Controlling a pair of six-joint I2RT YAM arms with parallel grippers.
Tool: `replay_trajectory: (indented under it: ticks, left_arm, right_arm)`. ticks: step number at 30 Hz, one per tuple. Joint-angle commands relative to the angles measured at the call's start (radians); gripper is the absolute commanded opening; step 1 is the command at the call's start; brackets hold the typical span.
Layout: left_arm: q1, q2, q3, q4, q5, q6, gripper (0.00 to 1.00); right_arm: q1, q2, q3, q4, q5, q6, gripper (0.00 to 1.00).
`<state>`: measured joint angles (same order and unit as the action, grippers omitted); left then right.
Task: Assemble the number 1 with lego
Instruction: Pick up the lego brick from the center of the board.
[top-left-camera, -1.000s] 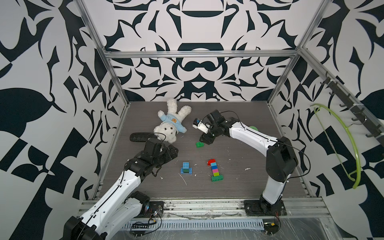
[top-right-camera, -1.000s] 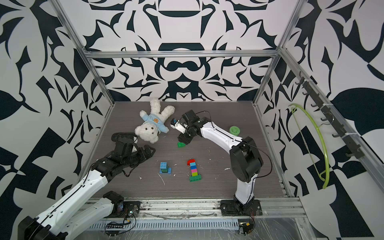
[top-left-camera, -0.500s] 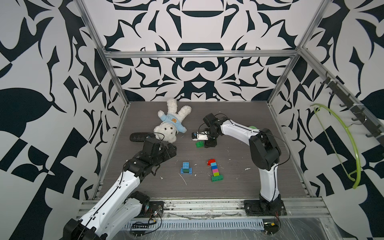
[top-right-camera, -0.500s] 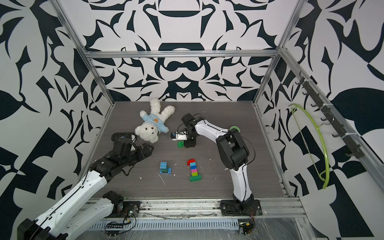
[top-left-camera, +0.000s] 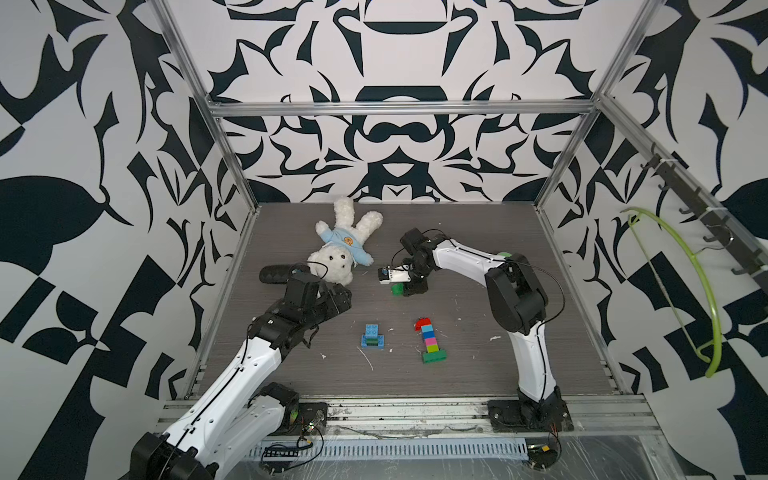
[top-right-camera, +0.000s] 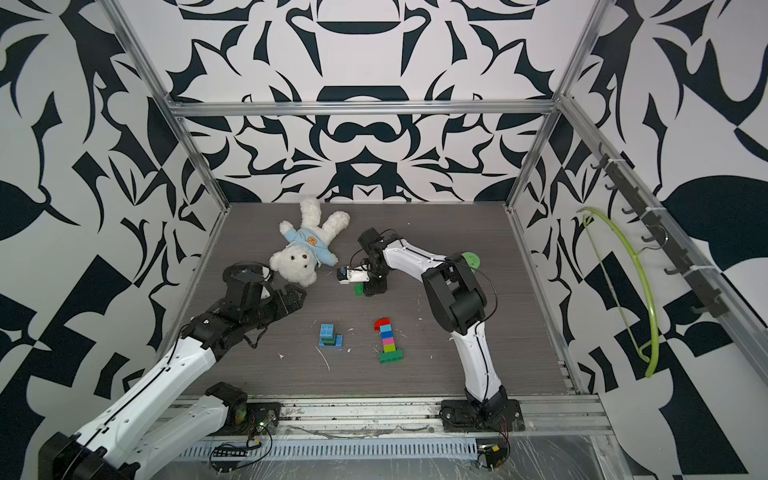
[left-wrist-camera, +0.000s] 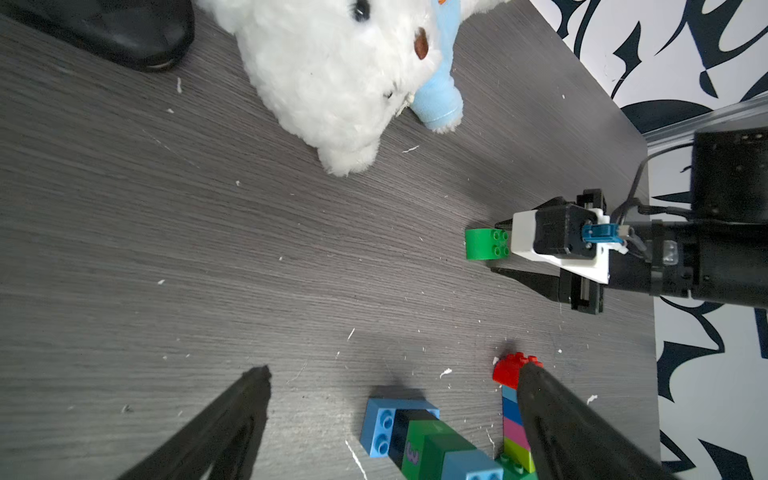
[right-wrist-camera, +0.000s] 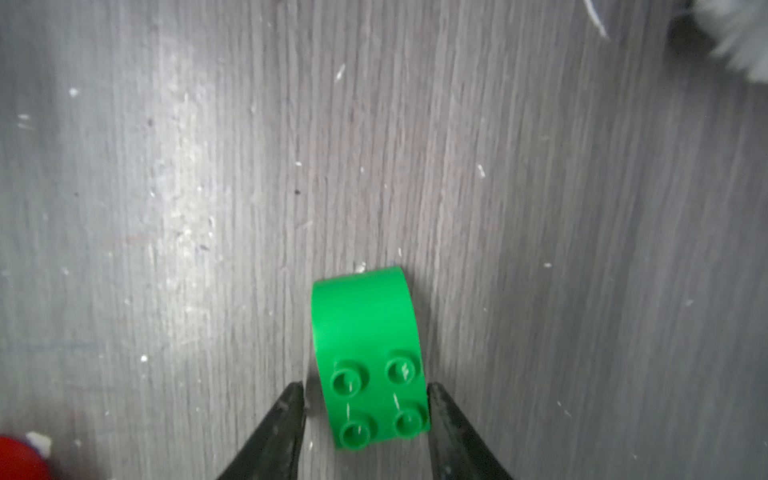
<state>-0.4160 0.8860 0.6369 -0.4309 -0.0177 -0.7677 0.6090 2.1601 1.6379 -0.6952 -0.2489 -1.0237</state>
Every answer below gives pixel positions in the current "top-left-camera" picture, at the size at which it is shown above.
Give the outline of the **green long lego plate brick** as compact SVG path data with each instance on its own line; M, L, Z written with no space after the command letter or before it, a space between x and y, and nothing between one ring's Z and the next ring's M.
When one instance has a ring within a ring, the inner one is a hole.
M422 354L424 364L436 363L447 359L447 353L444 350L428 350Z

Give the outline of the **red lego brick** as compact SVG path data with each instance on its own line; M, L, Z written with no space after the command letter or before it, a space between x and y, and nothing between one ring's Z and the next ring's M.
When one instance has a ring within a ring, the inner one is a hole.
M414 330L421 331L427 325L431 325L431 320L429 318L421 318L415 323Z

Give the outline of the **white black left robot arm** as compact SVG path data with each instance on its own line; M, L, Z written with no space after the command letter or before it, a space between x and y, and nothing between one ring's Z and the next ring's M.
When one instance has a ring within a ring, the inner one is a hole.
M348 311L352 293L307 271L251 321L242 346L208 390L161 434L146 433L130 455L129 479L223 479L268 435L287 429L295 391L269 383L307 331Z

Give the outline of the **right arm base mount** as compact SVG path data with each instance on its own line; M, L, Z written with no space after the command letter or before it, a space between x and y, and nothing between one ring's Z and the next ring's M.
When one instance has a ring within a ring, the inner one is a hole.
M516 400L489 400L488 417L495 432L571 432L575 430L559 387L542 401L520 394Z

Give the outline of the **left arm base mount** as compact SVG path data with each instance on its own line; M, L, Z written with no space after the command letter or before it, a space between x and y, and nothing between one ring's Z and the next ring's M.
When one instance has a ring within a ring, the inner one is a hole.
M284 407L281 423L273 435L297 435L311 422L325 430L329 409L326 402L304 402L298 392L277 382L263 387L257 397L271 397Z

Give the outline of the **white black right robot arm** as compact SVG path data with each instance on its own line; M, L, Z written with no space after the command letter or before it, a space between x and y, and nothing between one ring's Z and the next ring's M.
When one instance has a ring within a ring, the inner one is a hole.
M406 296L428 290L428 276L449 270L486 289L493 318L508 333L518 367L520 414L541 423L560 415L561 402L546 348L547 294L535 267L521 254L500 255L465 246L439 232L433 237L413 228L400 239L408 256L398 268L390 266L382 281L403 285Z

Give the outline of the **long blue lego brick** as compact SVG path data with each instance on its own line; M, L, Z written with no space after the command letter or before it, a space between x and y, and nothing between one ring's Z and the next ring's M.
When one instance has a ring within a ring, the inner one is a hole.
M362 349L366 349L366 348L383 349L385 347L385 336L377 335L376 337L373 337L368 335L362 335L360 347Z

